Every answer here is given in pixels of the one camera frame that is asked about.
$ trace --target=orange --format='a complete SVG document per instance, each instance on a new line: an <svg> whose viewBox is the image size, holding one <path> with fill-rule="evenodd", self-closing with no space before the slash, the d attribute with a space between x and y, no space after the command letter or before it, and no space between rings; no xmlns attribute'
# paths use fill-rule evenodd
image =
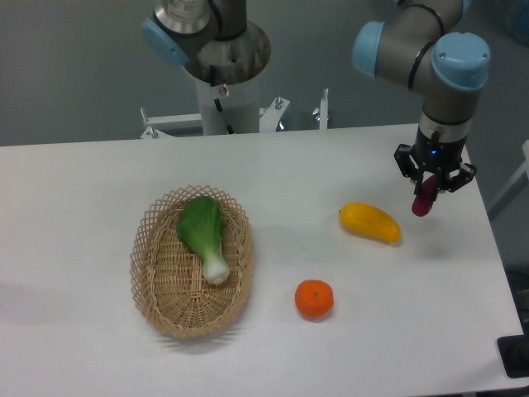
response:
<svg viewBox="0 0 529 397"><path fill-rule="evenodd" d="M305 317L318 318L334 306L331 286L321 280L305 280L296 289L296 307Z"/></svg>

